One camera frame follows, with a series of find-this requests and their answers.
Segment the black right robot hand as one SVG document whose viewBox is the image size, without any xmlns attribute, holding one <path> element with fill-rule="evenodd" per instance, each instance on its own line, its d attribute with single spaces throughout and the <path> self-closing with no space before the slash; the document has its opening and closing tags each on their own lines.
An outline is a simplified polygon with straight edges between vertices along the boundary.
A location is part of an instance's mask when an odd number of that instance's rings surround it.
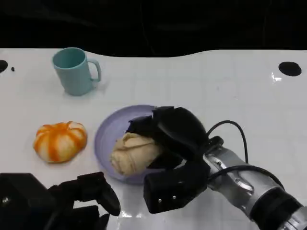
<svg viewBox="0 0 307 230">
<path fill-rule="evenodd" d="M 209 141 L 200 120 L 183 107 L 162 106 L 152 115 L 129 121 L 129 133 L 152 138 L 162 153 L 149 164 L 149 169 L 171 170 L 183 160 L 197 171 L 208 174 L 209 165 L 203 160 L 203 147 Z"/>
</svg>

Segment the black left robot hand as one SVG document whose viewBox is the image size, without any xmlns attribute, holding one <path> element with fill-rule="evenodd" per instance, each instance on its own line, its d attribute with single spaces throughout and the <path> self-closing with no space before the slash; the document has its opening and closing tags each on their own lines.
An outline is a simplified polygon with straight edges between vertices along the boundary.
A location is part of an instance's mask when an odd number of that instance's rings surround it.
<svg viewBox="0 0 307 230">
<path fill-rule="evenodd" d="M 48 191 L 55 197 L 57 206 L 46 230 L 105 230 L 109 217 L 117 217 L 121 212 L 119 199 L 102 172 L 80 175 L 75 180 L 54 185 Z M 96 205 L 73 207 L 76 201 L 93 200 L 107 213 L 100 215 Z"/>
</svg>

